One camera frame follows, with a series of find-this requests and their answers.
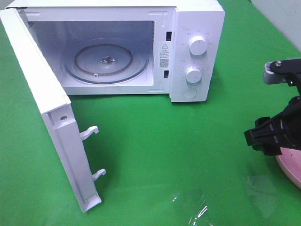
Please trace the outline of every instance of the microwave oven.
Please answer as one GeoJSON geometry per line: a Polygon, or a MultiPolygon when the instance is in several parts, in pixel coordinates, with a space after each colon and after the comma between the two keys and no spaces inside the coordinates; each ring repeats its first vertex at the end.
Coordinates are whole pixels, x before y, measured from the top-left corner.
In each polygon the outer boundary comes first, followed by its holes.
{"type": "Polygon", "coordinates": [[[82,211],[101,203],[67,95],[205,101],[225,12],[216,0],[15,0],[0,18],[82,211]]]}

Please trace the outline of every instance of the open microwave door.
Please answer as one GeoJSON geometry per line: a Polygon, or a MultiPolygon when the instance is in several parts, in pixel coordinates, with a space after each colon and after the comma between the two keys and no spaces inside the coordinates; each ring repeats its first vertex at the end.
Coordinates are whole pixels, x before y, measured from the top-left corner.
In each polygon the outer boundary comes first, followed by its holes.
{"type": "Polygon", "coordinates": [[[96,126],[80,133],[71,101],[51,70],[38,45],[22,20],[22,10],[0,11],[0,18],[13,47],[32,95],[39,108],[53,144],[83,212],[101,203],[94,181],[105,174],[101,169],[91,174],[82,140],[96,126]]]}

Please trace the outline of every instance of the green tablecloth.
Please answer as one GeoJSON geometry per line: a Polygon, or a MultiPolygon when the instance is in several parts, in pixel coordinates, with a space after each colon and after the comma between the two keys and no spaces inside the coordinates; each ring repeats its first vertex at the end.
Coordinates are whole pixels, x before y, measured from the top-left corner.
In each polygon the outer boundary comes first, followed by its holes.
{"type": "Polygon", "coordinates": [[[100,128],[84,141],[91,170],[107,170],[95,183],[103,203],[87,213],[0,25],[1,226],[300,224],[300,189],[243,132],[297,95],[265,85],[264,63],[301,54],[249,1],[220,2],[226,18],[206,102],[70,96],[79,129],[100,128]]]}

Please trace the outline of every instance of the timer knob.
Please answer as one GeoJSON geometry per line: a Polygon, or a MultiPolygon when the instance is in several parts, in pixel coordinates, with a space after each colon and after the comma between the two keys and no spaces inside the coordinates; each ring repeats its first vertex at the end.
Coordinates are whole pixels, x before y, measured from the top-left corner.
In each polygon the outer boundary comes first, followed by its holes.
{"type": "Polygon", "coordinates": [[[193,55],[202,55],[206,52],[207,46],[207,40],[203,35],[196,35],[189,40],[189,50],[193,55]]]}
{"type": "Polygon", "coordinates": [[[202,71],[199,67],[189,67],[186,70],[186,80],[189,83],[197,83],[202,79],[202,71]]]}

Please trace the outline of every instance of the warning label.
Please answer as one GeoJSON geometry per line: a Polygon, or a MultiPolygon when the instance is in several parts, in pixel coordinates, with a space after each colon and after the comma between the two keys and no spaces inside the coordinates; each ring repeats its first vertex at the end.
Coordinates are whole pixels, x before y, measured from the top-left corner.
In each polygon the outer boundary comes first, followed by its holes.
{"type": "Polygon", "coordinates": [[[170,64],[172,43],[171,42],[159,42],[159,67],[168,69],[170,64]]]}

